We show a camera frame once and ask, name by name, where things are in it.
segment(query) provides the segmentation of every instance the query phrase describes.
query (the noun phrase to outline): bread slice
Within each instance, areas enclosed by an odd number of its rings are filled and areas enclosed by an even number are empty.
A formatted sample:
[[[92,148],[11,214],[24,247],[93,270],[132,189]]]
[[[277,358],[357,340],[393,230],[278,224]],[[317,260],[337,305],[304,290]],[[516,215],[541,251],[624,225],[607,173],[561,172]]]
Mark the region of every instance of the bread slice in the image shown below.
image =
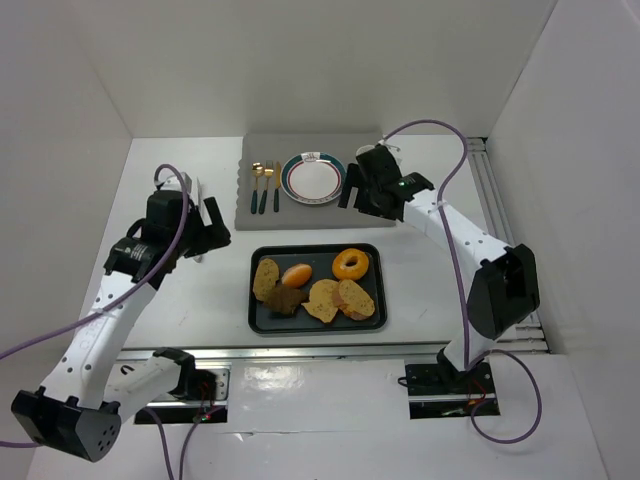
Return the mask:
[[[318,280],[311,287],[309,302],[302,306],[309,315],[316,317],[322,323],[331,323],[338,313],[338,307],[333,304],[333,291],[338,287],[335,280]]]
[[[278,264],[270,258],[260,260],[256,275],[253,277],[253,294],[256,298],[264,302],[271,289],[276,286],[278,278],[280,278]]]
[[[333,304],[353,320],[366,320],[376,311],[373,299],[353,280],[342,280],[333,291]]]

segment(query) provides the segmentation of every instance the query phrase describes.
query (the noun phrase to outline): baking tray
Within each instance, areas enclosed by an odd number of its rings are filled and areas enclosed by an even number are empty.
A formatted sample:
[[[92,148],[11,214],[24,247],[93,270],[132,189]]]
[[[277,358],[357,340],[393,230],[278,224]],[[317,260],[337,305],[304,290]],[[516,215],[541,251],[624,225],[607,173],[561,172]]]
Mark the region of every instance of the baking tray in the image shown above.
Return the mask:
[[[257,301],[253,295],[253,277],[255,277],[258,263],[263,258],[271,258],[275,261],[280,269],[280,275],[289,267],[298,263],[311,265],[313,270],[311,279],[302,287],[302,290],[308,293],[311,286],[318,280],[324,278],[335,280],[331,272],[331,265],[336,255],[347,248],[362,250],[369,257],[369,270],[364,277],[358,280],[358,284],[371,296],[375,303],[376,311],[371,318],[356,322],[341,311],[338,311],[333,322],[324,324],[309,315],[302,306],[296,309],[293,316],[274,313]],[[262,247],[253,252],[251,256],[251,288],[249,290],[249,326],[254,332],[263,335],[363,332],[377,330],[386,321],[387,304],[384,297],[380,253],[373,245],[368,243],[293,245]]]

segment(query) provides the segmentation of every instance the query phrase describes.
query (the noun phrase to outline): wall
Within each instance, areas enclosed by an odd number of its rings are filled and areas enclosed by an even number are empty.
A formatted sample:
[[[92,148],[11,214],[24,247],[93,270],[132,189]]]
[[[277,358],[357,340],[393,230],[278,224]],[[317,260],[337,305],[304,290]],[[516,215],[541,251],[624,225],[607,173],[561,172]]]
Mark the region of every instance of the wall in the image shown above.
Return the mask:
[[[638,0],[560,0],[489,141],[613,480],[640,470],[639,14]]]
[[[54,6],[0,5],[0,351],[78,318],[131,142]],[[64,341],[0,365],[3,440],[23,439],[9,402]],[[31,454],[0,449],[2,477]]]
[[[495,123],[555,0],[65,0],[134,137]]]

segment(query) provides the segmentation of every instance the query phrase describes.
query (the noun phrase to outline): gray placemat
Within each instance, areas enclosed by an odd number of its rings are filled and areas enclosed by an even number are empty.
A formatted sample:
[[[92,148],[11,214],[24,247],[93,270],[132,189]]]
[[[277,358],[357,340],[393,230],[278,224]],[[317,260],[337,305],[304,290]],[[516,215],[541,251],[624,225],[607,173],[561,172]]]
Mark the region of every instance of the gray placemat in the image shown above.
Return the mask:
[[[248,134],[242,142],[242,159],[238,164],[238,200],[236,203],[236,230],[308,230],[319,228],[368,228],[392,227],[395,222],[359,213],[355,208],[338,208],[338,200],[324,205],[303,205],[280,188],[280,211],[273,211],[275,179],[269,181],[267,208],[263,215],[251,213],[251,194],[255,178],[251,176],[251,164],[263,165],[272,160],[282,168],[292,157],[303,152],[324,152],[332,155],[347,168],[355,163],[356,150],[363,145],[375,145],[381,132],[359,134]],[[264,189],[260,179],[258,202]],[[353,205],[356,191],[351,194]]]

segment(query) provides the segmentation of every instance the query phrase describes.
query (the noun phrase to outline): black cutlery handle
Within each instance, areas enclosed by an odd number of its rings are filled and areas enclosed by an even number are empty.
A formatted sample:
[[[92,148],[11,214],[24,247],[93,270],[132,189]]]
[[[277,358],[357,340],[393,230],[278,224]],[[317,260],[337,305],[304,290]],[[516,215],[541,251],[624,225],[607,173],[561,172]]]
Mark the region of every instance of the black cutlery handle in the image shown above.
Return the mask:
[[[254,190],[251,195],[251,213],[255,214],[258,211],[258,191]]]
[[[262,192],[262,198],[260,198],[260,208],[258,209],[258,213],[262,215],[264,213],[264,209],[267,206],[267,189],[264,189]]]

